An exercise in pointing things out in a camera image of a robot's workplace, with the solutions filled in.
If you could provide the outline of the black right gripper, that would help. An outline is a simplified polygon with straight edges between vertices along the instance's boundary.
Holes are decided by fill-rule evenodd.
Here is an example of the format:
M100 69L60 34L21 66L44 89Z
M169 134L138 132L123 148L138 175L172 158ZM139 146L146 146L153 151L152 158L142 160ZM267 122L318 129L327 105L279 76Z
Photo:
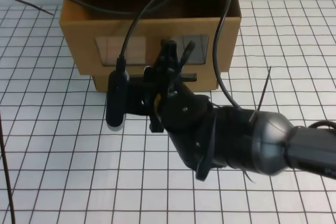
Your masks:
M190 41L176 65L176 42L161 40L160 52L143 78L127 86L127 112L147 115L152 132L167 131L183 163L204 181L213 168L251 170L252 111L215 107L206 95L194 94L183 82L197 74L182 74L195 42Z

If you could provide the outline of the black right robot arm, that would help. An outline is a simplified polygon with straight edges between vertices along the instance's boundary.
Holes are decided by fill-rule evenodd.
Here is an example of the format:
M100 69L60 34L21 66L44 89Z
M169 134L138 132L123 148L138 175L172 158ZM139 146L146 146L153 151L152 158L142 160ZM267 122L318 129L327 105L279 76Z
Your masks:
M167 131L182 162L198 180L213 168L273 176L286 168L335 178L335 123L294 126L284 115L233 106L215 106L185 84L182 68L195 43L181 57L163 40L155 63L128 83L129 114L147 115L152 132Z

